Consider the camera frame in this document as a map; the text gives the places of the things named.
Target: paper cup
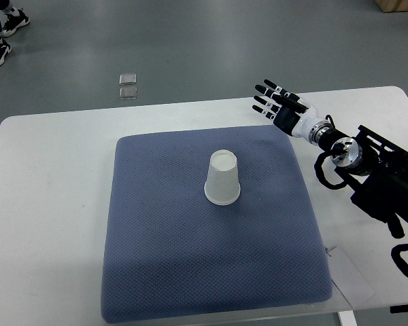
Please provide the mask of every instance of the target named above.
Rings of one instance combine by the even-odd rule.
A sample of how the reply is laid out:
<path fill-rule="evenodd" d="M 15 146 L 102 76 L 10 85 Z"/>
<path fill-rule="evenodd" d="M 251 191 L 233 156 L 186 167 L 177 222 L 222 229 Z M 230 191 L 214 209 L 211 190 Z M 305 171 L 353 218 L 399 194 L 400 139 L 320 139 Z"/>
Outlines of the paper cup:
<path fill-rule="evenodd" d="M 204 193 L 217 205 L 229 205 L 238 199 L 240 184 L 236 155 L 226 149 L 211 155 Z"/>

